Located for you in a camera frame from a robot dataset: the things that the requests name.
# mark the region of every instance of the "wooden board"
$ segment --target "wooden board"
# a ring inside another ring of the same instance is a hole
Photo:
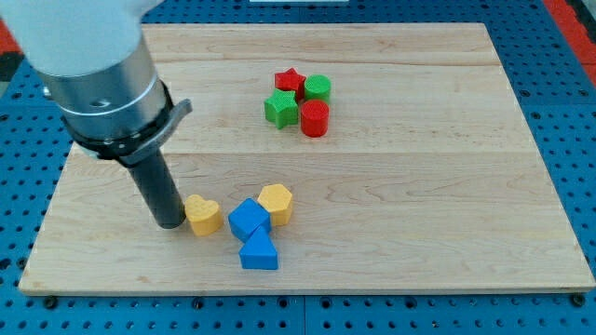
[[[225,226],[163,231],[127,171],[74,148],[20,282],[32,295],[462,294],[595,282],[481,24],[145,27],[175,100],[181,194],[294,193],[278,271]],[[264,120],[273,73],[333,82],[329,133]]]

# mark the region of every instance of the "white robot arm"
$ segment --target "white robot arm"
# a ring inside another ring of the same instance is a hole
[[[74,140],[128,168],[157,223],[184,220],[159,147],[191,112],[159,80],[141,17],[162,0],[2,0],[0,16],[62,110]]]

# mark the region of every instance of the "yellow block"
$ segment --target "yellow block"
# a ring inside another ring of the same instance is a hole
[[[267,185],[261,190],[257,202],[271,215],[271,225],[279,226],[290,221],[292,195],[282,184]]]
[[[193,233],[197,236],[213,234],[224,224],[220,205],[213,200],[205,200],[197,194],[186,199],[184,212]]]

